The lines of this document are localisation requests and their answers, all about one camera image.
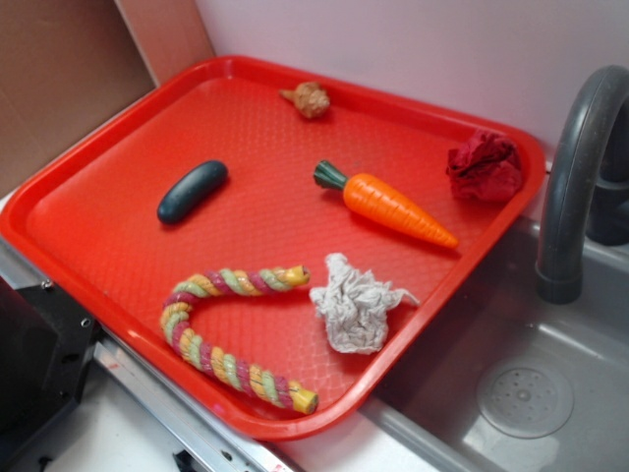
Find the red crumpled cloth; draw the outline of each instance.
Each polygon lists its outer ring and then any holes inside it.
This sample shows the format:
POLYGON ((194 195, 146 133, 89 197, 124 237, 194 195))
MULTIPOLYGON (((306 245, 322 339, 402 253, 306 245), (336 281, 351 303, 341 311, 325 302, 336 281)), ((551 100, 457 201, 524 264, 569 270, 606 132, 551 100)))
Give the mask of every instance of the red crumpled cloth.
POLYGON ((452 195, 459 199, 507 202, 522 187, 518 149, 490 131, 478 130, 458 149, 451 149, 446 173, 452 195))

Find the gray sink basin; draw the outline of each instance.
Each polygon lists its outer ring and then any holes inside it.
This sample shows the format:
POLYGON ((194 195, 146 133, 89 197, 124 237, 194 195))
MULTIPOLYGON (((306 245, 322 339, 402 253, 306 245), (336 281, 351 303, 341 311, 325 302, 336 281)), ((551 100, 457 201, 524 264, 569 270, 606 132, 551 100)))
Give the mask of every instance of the gray sink basin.
POLYGON ((550 305, 537 233, 520 219, 374 392, 440 469, 629 470, 629 257, 587 243, 581 298, 550 305))

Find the gray faucet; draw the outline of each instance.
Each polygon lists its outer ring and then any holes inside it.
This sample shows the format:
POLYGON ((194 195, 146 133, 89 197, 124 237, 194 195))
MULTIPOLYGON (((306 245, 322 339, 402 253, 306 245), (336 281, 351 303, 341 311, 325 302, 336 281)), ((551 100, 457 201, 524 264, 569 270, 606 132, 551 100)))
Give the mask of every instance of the gray faucet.
POLYGON ((581 294, 586 233, 629 242, 629 71, 594 72, 575 99, 555 154, 543 206, 538 293, 554 304, 581 294))

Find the dark green cucumber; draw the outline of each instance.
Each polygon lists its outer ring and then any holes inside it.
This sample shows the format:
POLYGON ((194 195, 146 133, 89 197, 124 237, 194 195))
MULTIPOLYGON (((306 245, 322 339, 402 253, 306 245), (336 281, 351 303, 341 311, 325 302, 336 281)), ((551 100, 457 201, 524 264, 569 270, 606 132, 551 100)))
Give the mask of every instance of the dark green cucumber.
POLYGON ((227 167, 209 160, 188 172, 164 196, 157 208, 162 223, 175 224, 227 180, 227 167))

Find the plastic tray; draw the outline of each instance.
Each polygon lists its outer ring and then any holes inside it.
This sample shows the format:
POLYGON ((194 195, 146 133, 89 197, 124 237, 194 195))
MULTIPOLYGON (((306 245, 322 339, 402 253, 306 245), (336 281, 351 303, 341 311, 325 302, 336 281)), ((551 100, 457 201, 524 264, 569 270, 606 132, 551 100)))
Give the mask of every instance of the plastic tray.
POLYGON ((244 57, 193 67, 152 92, 26 182, 0 230, 109 330, 241 432, 290 440, 355 410, 537 192, 543 152, 496 123, 244 57), (318 80, 332 106, 309 121, 280 89, 318 80), (523 189, 506 205, 452 198, 447 152, 483 128, 508 135, 524 164, 523 189), (156 217, 185 173, 220 159, 230 178, 182 223, 156 217), (400 236, 352 214, 318 187, 316 164, 369 172, 420 203, 459 239, 456 251, 400 236), (174 285, 198 271, 303 264, 327 283, 325 256, 421 299, 388 315, 389 337, 370 356, 339 354, 315 316, 308 288, 276 297, 223 297, 192 316, 225 352, 319 394, 302 416, 253 399, 184 363, 159 328, 174 285))

